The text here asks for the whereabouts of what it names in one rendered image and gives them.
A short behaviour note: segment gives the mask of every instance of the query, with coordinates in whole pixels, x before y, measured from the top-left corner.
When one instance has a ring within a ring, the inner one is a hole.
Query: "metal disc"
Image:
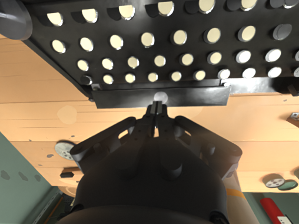
[[[69,153],[71,149],[75,146],[74,143],[71,142],[59,142],[55,145],[55,151],[63,158],[67,160],[74,160]]]
[[[31,17],[20,0],[0,1],[0,34],[9,39],[22,41],[31,36]]]

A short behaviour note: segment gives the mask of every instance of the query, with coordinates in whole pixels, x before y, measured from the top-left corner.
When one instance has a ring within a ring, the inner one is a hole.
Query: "wooden surface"
[[[145,113],[145,108],[98,110],[21,41],[0,38],[0,59],[0,132],[53,186],[76,188],[59,176],[75,163],[56,154],[57,141],[77,143]],[[238,175],[244,192],[277,192],[261,179],[270,173],[295,179],[299,128],[286,119],[298,105],[299,97],[291,95],[237,94],[225,107],[169,108],[169,115],[186,116],[242,148]]]

